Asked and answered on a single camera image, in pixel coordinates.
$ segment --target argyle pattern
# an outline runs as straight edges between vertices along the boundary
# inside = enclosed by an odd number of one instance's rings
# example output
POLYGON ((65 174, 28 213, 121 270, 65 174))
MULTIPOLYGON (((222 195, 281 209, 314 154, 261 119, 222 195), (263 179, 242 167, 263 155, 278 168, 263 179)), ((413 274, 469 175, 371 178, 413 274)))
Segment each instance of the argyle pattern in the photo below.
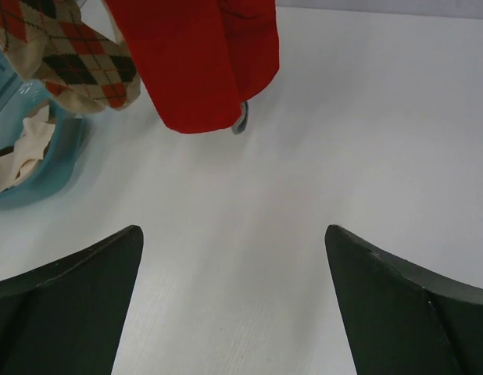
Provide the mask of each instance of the argyle pattern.
POLYGON ((123 109, 140 79, 126 48, 82 23, 75 0, 0 0, 0 45, 23 80, 75 113, 123 109))

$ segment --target gray wall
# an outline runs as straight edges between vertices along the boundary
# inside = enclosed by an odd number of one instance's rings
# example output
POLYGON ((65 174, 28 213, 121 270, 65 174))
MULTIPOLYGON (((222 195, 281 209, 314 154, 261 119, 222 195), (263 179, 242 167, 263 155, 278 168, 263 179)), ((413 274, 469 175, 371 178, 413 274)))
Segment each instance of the gray wall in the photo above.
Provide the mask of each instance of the gray wall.
POLYGON ((277 0, 280 6, 483 18, 483 0, 277 0))

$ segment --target white cloth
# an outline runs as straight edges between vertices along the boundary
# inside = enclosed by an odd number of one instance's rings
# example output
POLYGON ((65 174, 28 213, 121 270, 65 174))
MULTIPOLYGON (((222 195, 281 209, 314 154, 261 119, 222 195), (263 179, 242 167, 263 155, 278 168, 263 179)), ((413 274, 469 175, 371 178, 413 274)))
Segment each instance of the white cloth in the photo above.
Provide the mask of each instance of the white cloth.
POLYGON ((49 101, 31 111, 23 126, 14 151, 0 156, 0 193, 23 183, 44 159, 55 129, 55 119, 49 119, 49 101))

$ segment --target tabletop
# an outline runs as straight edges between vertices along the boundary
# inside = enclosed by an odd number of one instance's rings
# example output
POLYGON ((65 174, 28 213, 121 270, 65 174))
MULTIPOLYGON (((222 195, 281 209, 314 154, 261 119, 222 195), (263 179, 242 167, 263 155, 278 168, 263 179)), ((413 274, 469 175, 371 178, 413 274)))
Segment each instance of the tabletop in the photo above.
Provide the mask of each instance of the tabletop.
MULTIPOLYGON (((98 0, 85 21, 106 35, 98 0)), ((167 130, 143 89, 91 118, 68 186, 0 211, 0 280, 129 225, 113 373, 355 373, 327 225, 483 288, 483 20, 279 9, 248 130, 167 130)))

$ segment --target red cloth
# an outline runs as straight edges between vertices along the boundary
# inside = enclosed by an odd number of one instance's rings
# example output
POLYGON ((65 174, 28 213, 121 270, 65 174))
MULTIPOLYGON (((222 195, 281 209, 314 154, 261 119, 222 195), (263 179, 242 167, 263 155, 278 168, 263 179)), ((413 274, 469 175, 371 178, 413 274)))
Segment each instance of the red cloth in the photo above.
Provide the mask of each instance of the red cloth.
POLYGON ((225 129, 279 68, 274 0, 106 0, 163 122, 225 129))

